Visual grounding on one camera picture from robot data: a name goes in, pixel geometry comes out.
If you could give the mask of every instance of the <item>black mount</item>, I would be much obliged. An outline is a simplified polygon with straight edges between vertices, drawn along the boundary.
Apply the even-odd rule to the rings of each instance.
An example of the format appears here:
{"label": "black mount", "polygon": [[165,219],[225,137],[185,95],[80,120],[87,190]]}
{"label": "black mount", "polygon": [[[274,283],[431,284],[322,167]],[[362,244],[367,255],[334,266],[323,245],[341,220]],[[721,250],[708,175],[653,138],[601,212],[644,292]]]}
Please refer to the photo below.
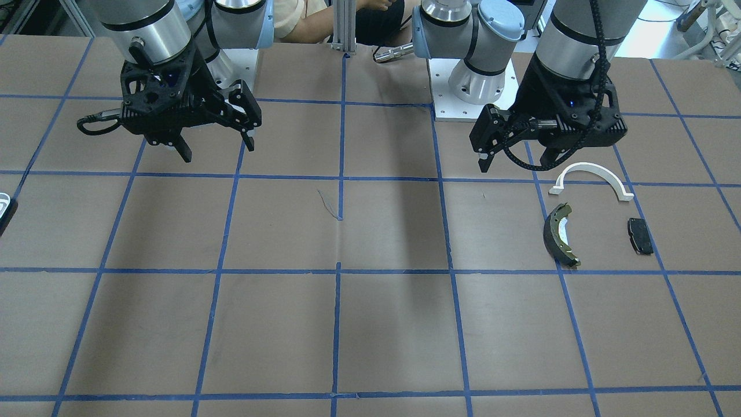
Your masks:
{"label": "black mount", "polygon": [[[123,103],[118,125],[132,134],[144,135],[150,145],[174,147],[185,162],[191,161],[192,152],[180,132],[209,123],[238,131],[247,150],[254,151],[255,142],[249,132],[262,124],[262,111],[255,97],[241,79],[220,89],[193,40],[178,55],[158,65],[152,64],[140,42],[132,41],[129,51],[136,64],[126,61],[121,69]],[[84,124],[101,120],[88,116],[78,122],[78,127],[86,134],[112,130],[84,129]]]}
{"label": "black mount", "polygon": [[[543,166],[551,164],[572,148],[591,121],[597,96],[597,71],[590,79],[572,80],[552,73],[533,56],[514,104],[508,111],[487,104],[469,135],[473,151],[480,155],[479,168],[487,172],[494,155],[522,140],[537,139],[545,146]],[[628,132],[619,112],[617,92],[608,79],[598,122],[582,147],[611,146]]]}

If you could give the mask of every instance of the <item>black cable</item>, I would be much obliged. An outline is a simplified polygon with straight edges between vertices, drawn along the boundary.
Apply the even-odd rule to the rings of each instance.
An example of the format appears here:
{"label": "black cable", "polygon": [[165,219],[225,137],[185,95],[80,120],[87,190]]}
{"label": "black cable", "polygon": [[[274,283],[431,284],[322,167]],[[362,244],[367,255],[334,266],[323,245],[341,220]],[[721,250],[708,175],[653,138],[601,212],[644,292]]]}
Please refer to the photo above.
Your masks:
{"label": "black cable", "polygon": [[407,17],[406,19],[404,19],[404,21],[399,25],[399,29],[396,29],[394,32],[391,33],[391,35],[386,36],[386,39],[384,39],[383,42],[381,42],[381,44],[378,45],[378,47],[376,48],[376,50],[373,51],[373,53],[370,55],[370,56],[373,57],[373,62],[375,62],[377,64],[384,64],[385,63],[385,62],[378,62],[378,61],[376,61],[376,54],[378,53],[378,51],[382,47],[384,47],[386,45],[386,42],[388,42],[388,40],[391,39],[391,37],[393,35],[396,35],[398,32],[400,32],[402,30],[402,28],[404,27],[404,25],[407,24],[407,22],[409,22],[411,18],[412,18],[412,15],[409,15],[409,17]]}
{"label": "black cable", "polygon": [[597,61],[597,99],[594,102],[594,108],[589,112],[589,123],[582,132],[582,136],[578,141],[576,141],[576,143],[574,143],[574,146],[572,146],[571,149],[566,151],[566,153],[559,159],[544,166],[532,165],[516,157],[515,154],[510,151],[508,144],[510,139],[508,136],[511,133],[511,130],[505,132],[502,150],[505,152],[505,155],[507,155],[507,158],[517,164],[520,168],[528,169],[530,171],[550,171],[551,169],[556,168],[558,165],[563,164],[576,151],[582,148],[584,142],[587,140],[587,136],[589,136],[597,125],[597,120],[602,112],[602,101],[605,99],[605,86],[607,85],[607,70],[609,62],[607,60],[607,47],[605,46],[605,31],[602,27],[602,17],[599,14],[599,4],[597,3],[597,0],[589,0],[589,6],[592,9],[592,20],[594,21],[594,31],[597,35],[597,50],[599,52],[599,60]]}
{"label": "black cable", "polygon": [[677,3],[673,3],[671,1],[664,1],[664,0],[654,0],[654,1],[657,1],[657,2],[663,3],[663,4],[668,4],[670,6],[689,7],[689,4],[677,4]]}
{"label": "black cable", "polygon": [[684,15],[684,13],[682,13],[681,15],[677,16],[676,18],[674,18],[674,19],[672,19],[672,20],[650,20],[650,19],[644,19],[644,18],[640,18],[640,17],[638,18],[638,20],[640,20],[641,22],[651,22],[651,23],[668,23],[668,22],[676,22],[676,21],[677,21],[677,19],[679,19],[679,18],[680,18],[680,17],[682,17],[683,15]]}
{"label": "black cable", "polygon": [[654,0],[654,1],[658,1],[659,3],[669,4],[669,5],[671,5],[671,6],[684,7],[685,9],[684,9],[684,10],[682,11],[682,14],[680,14],[679,16],[675,17],[675,18],[674,18],[674,19],[672,19],[672,20],[653,20],[653,19],[644,19],[644,18],[642,18],[642,17],[640,17],[640,16],[638,17],[638,20],[640,20],[641,22],[652,22],[652,23],[669,23],[669,22],[676,22],[676,21],[677,21],[677,19],[679,19],[680,17],[684,16],[684,15],[685,15],[685,13],[687,13],[687,11],[688,11],[688,10],[690,10],[690,5],[689,5],[689,4],[676,4],[676,3],[671,3],[671,2],[669,2],[669,1],[663,1],[663,0]]}
{"label": "black cable", "polygon": [[196,29],[196,32],[193,33],[193,39],[195,39],[196,36],[198,36],[198,34],[201,33],[201,30],[203,30],[203,27],[206,25],[206,21],[208,19],[211,19],[211,13],[206,13],[206,10],[210,10],[210,8],[211,8],[211,1],[210,0],[205,0],[203,2],[203,7],[206,7],[206,9],[204,11],[204,15],[203,15],[203,20],[201,21],[201,24],[198,25],[198,28]]}
{"label": "black cable", "polygon": [[[109,120],[115,120],[116,123],[113,123],[112,125],[108,126],[107,128],[103,128],[97,131],[91,131],[85,128],[85,125],[88,123],[95,123],[95,122],[106,122]],[[115,131],[117,128],[121,126],[121,122],[119,121],[117,116],[109,116],[105,117],[103,116],[103,112],[91,114],[89,116],[85,116],[82,119],[77,121],[77,128],[84,134],[88,136],[98,136],[102,134],[107,134],[112,131]]]}

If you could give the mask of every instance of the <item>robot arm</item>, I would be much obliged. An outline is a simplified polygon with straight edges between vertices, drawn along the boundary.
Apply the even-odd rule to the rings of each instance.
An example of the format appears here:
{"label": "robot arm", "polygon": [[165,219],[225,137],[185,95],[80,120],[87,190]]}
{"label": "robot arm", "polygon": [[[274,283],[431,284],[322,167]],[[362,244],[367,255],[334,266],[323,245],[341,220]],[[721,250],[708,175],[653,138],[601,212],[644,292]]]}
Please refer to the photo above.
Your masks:
{"label": "robot arm", "polygon": [[[482,172],[499,151],[523,168],[547,171],[580,148],[610,146],[625,136],[627,126],[607,71],[646,1],[556,3],[515,103],[508,110],[486,105],[469,136]],[[541,165],[510,152],[510,146],[525,139],[545,146]]]}
{"label": "robot arm", "polygon": [[[217,62],[221,47],[270,46],[272,0],[207,0],[191,19],[200,22],[194,33],[175,0],[98,0],[93,8],[126,59],[123,100],[119,109],[80,119],[83,133],[123,126],[144,135],[150,145],[174,147],[190,162],[181,130],[215,122],[237,130],[247,149],[254,149],[249,132],[262,124],[257,101],[240,79],[225,83],[226,88],[217,85],[207,61]],[[111,120],[116,122],[109,128],[86,127]]]}
{"label": "robot arm", "polygon": [[414,53],[420,58],[460,59],[448,84],[461,100],[495,102],[505,69],[525,35],[525,19],[506,0],[422,0],[413,11]]}

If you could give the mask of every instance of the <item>brown table surface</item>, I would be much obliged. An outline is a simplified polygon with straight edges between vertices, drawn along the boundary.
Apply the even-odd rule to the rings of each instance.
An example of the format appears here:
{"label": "brown table surface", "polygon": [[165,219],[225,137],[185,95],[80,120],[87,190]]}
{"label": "brown table surface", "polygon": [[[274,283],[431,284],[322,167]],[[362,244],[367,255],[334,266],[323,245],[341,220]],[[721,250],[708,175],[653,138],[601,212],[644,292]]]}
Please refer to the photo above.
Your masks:
{"label": "brown table surface", "polygon": [[[424,60],[262,51],[256,150],[193,162],[75,121],[119,103],[109,39],[3,37],[0,416],[741,416],[741,94],[615,59],[628,135],[533,175],[433,119]],[[521,76],[529,55],[516,54]],[[538,157],[537,143],[516,147]],[[577,270],[544,216],[574,209]],[[626,230],[643,217],[656,254]]]}

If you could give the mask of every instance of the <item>metal post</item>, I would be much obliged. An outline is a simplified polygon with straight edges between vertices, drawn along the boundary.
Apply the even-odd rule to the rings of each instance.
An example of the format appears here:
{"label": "metal post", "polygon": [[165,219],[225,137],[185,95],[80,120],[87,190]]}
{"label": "metal post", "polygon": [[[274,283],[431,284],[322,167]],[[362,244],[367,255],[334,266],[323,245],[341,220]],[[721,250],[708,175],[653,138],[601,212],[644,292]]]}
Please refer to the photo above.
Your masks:
{"label": "metal post", "polygon": [[59,0],[59,4],[62,5],[62,8],[64,8],[64,11],[67,12],[67,15],[70,17],[72,23],[80,32],[82,32],[83,35],[88,38],[95,37],[93,28],[90,27],[89,23],[87,23],[87,19],[82,14],[80,7],[77,5],[77,2],[75,0]]}
{"label": "metal post", "polygon": [[355,53],[356,0],[337,0],[334,4],[332,49]]}

